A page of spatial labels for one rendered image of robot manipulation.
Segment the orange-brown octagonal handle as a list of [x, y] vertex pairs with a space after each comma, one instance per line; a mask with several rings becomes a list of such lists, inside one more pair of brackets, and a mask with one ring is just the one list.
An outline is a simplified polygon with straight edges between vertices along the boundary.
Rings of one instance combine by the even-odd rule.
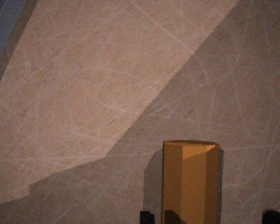
[[161, 224], [216, 224], [219, 144], [163, 141]]

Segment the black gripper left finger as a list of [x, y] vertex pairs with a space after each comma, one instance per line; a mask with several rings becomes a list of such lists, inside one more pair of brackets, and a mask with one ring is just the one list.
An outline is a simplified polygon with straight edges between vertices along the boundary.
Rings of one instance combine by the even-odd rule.
[[150, 214], [150, 211], [140, 211], [140, 224], [155, 224], [154, 214]]

